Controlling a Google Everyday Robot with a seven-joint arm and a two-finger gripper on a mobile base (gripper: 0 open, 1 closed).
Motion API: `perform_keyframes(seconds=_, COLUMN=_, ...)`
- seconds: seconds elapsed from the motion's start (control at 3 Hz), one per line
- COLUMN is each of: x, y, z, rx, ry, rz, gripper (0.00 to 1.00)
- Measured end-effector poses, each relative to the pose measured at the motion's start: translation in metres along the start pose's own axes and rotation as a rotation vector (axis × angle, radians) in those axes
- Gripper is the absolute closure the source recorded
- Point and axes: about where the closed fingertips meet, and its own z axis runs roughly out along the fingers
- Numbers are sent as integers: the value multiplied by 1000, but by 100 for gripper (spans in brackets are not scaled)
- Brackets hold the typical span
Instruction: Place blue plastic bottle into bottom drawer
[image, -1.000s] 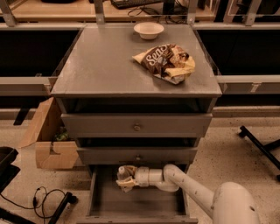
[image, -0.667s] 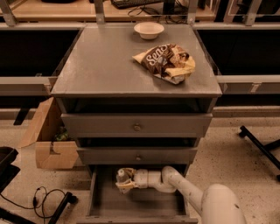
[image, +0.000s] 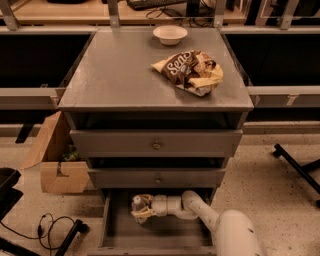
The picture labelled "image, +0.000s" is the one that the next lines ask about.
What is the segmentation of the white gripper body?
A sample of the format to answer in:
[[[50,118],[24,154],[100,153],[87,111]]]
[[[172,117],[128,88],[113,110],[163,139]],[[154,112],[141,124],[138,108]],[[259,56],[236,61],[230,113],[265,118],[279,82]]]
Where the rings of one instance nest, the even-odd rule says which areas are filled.
[[[156,195],[152,199],[151,209],[154,216],[166,216],[167,211],[167,196]]]

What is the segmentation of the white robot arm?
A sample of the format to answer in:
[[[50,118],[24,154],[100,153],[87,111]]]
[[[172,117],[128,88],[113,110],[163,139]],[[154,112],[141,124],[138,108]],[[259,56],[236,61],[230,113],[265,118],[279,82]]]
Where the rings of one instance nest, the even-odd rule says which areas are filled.
[[[153,216],[199,218],[213,235],[217,256],[266,256],[252,221],[244,213],[226,210],[219,214],[192,190],[181,196],[138,194],[131,207],[131,215],[139,224]]]

